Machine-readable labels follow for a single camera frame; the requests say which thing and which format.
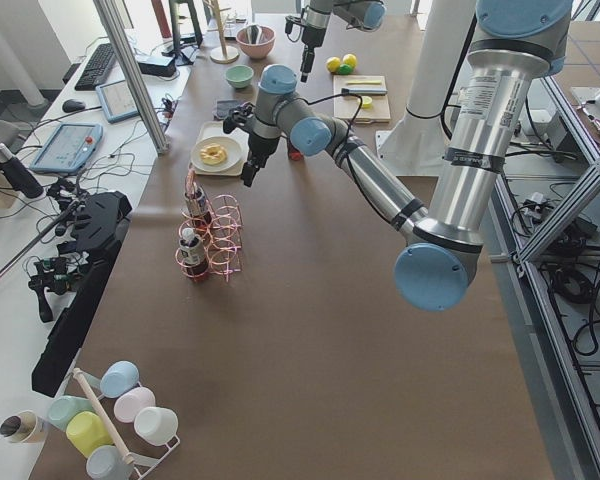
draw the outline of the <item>bottle cap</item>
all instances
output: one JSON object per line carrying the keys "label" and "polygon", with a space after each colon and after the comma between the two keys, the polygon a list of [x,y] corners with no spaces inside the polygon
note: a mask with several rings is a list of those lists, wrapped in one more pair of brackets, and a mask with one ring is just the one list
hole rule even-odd
{"label": "bottle cap", "polygon": [[191,243],[196,238],[196,231],[193,228],[187,227],[182,229],[182,240],[185,243]]}

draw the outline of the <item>blue joint cap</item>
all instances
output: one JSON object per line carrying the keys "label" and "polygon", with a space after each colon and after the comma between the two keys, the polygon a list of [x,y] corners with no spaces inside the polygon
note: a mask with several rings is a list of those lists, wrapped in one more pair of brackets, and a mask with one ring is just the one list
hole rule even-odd
{"label": "blue joint cap", "polygon": [[551,75],[555,75],[556,73],[561,72],[562,68],[564,67],[565,58],[566,57],[556,58],[553,62],[551,62],[551,67],[544,76],[550,77]]}
{"label": "blue joint cap", "polygon": [[318,117],[307,117],[294,125],[289,138],[294,147],[310,157],[327,148],[331,142],[331,130]]}
{"label": "blue joint cap", "polygon": [[369,8],[367,8],[367,12],[364,14],[364,20],[362,23],[365,28],[370,30],[375,30],[376,28],[382,25],[382,19],[384,18],[384,14],[387,12],[387,7],[382,3],[372,3]]}
{"label": "blue joint cap", "polygon": [[296,90],[296,74],[286,65],[269,65],[262,71],[258,87],[265,93],[285,95]]}
{"label": "blue joint cap", "polygon": [[482,29],[497,38],[536,35],[571,12],[571,0],[478,0],[476,18]]}
{"label": "blue joint cap", "polygon": [[393,269],[400,294],[412,305],[430,312],[453,307],[464,297],[469,280],[460,260],[433,243],[405,248]]}

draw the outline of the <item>white desk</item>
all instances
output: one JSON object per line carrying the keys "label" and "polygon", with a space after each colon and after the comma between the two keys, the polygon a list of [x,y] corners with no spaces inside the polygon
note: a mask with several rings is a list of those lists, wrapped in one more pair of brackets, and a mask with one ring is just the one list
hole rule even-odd
{"label": "white desk", "polygon": [[[166,94],[171,95],[173,98],[178,98],[181,95],[189,77],[190,67],[179,67],[179,71],[179,77],[172,81],[144,76],[154,106],[161,106],[161,98]],[[64,115],[61,106],[69,98],[82,100],[87,104],[87,107],[99,105],[94,92],[74,90],[73,86],[79,74],[80,71],[76,72],[49,108],[45,119]],[[121,78],[121,70],[116,67],[109,75],[108,80],[115,81]],[[101,123],[104,126],[104,136],[98,149],[91,157],[91,160],[93,160],[116,150],[119,145],[130,137],[134,126],[137,127],[134,137],[145,133],[146,130],[142,122],[138,123],[139,119],[140,117],[134,117],[110,125],[106,122],[101,110],[93,110],[67,117],[64,121]],[[40,141],[32,136],[25,146],[44,142],[57,125],[57,122],[53,122],[36,130],[36,137]],[[123,152],[136,155],[133,164],[134,172],[124,177],[105,175],[101,178],[100,186],[123,192],[131,205],[135,207],[138,205],[146,184],[147,175],[156,159],[156,151],[149,136],[144,135],[125,146]],[[35,149],[23,151],[21,158],[24,158],[25,164],[33,158],[34,153]],[[115,158],[106,158],[98,161],[97,166],[106,167],[116,163],[121,168],[113,173],[125,173],[131,163],[131,157],[123,156],[118,161]],[[43,185],[50,184],[55,180],[55,178],[49,176],[39,176],[38,179]],[[90,188],[95,184],[95,181],[81,181],[81,187],[83,188]],[[22,195],[20,198],[30,201]],[[33,205],[46,213],[53,213],[51,201],[44,197],[41,198],[41,200],[35,201]],[[0,216],[13,213],[20,209],[22,205],[22,202],[16,201],[9,210],[0,210]],[[43,214],[40,212],[25,208],[11,218],[0,220],[0,268],[37,235],[36,222],[42,216]],[[31,256],[40,258],[57,256],[55,249],[57,243],[59,241],[53,241],[48,245],[38,244],[25,255],[24,259]],[[22,410],[33,410],[40,416],[45,416],[52,400],[31,390],[31,371],[46,346],[47,335],[53,327],[53,323],[43,324],[40,321],[36,295],[27,287],[28,278],[21,266],[24,259],[0,280],[0,424],[5,418]],[[71,301],[71,294],[61,297],[47,294],[47,299],[54,311],[54,318],[57,318],[62,308]],[[21,480],[27,478],[41,447],[42,444],[9,444],[0,437],[0,479]]]}

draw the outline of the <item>yellow mug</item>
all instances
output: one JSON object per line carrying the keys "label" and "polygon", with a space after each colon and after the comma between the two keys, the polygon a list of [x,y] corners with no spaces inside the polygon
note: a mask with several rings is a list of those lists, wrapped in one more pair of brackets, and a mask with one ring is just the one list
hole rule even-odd
{"label": "yellow mug", "polygon": [[67,438],[86,458],[103,445],[113,445],[100,417],[93,412],[80,412],[67,425]]}

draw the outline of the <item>donut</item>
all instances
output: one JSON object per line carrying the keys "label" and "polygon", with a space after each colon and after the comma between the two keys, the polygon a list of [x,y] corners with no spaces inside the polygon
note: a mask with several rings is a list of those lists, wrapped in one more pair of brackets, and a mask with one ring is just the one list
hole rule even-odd
{"label": "donut", "polygon": [[206,165],[218,165],[227,159],[227,150],[217,143],[210,143],[200,149],[200,159]]}

